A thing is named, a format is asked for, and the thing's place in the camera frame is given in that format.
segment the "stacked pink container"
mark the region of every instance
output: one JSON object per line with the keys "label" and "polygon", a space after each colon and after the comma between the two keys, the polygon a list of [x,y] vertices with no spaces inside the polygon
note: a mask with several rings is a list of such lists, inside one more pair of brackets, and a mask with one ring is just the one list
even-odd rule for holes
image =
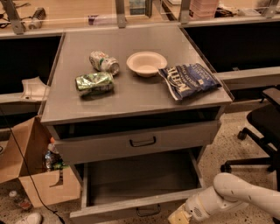
{"label": "stacked pink container", "polygon": [[214,18],[218,5],[219,0],[192,0],[190,5],[192,18]]}

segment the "white bowl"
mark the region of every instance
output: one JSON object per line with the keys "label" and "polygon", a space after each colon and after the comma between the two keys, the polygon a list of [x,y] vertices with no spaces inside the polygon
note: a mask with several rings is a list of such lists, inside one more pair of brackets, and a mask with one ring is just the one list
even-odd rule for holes
{"label": "white bowl", "polygon": [[167,61],[156,52],[137,52],[126,61],[129,69],[143,77],[151,77],[158,73],[159,68],[165,68]]}

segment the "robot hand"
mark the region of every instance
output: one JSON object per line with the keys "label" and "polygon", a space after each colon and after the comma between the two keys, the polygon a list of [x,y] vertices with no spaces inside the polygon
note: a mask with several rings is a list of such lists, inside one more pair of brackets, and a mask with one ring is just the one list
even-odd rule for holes
{"label": "robot hand", "polygon": [[190,197],[168,221],[171,224],[188,224],[191,219],[203,221],[218,212],[234,212],[248,204],[280,219],[280,192],[251,185],[223,172],[214,178],[213,186]]}

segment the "floor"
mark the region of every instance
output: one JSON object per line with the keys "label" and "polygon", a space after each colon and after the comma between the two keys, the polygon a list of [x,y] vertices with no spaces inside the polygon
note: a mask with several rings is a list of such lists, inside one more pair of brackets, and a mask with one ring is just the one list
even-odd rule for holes
{"label": "floor", "polygon": [[[221,128],[218,135],[206,150],[199,161],[199,168],[206,182],[206,186],[213,183],[214,176],[220,173],[220,166],[227,159],[234,158],[254,158],[261,157],[258,146],[248,138],[244,141],[238,140],[236,135],[244,126],[249,126],[246,121],[247,113],[256,107],[259,107],[258,101],[237,102],[226,110],[221,118]],[[264,166],[258,168],[234,168],[233,174],[257,186],[276,189],[275,173],[267,173]],[[28,213],[21,212],[16,208],[12,201],[9,200],[8,193],[11,189],[19,189],[20,184],[14,180],[0,185],[0,220],[6,224],[14,224],[16,220],[26,216]],[[50,206],[52,210],[58,211],[58,214],[64,219],[65,223],[72,224],[69,220],[69,213],[78,210],[80,200],[69,201],[58,205]],[[47,209],[33,208],[30,213],[39,212],[43,215],[43,224],[59,224],[60,221],[56,215]],[[106,224],[168,224],[168,216],[171,212],[160,213],[149,218],[134,218],[126,220],[114,220]],[[250,205],[246,209],[234,213],[218,213],[208,220],[201,223],[205,224],[237,224],[237,223],[254,223],[254,224],[270,224],[273,223],[269,214],[261,211],[256,206]]]}

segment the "black chair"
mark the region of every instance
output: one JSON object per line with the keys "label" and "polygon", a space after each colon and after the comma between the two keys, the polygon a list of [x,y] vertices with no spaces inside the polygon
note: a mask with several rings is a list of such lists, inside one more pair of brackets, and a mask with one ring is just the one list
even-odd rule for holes
{"label": "black chair", "polygon": [[246,136],[250,136],[268,156],[228,160],[220,167],[220,170],[231,172],[232,165],[269,165],[269,172],[276,171],[277,190],[280,192],[280,91],[273,87],[268,88],[262,92],[262,96],[270,104],[254,109],[247,115],[247,119],[263,137],[260,138],[251,130],[244,128],[239,132],[238,138],[244,140]]}

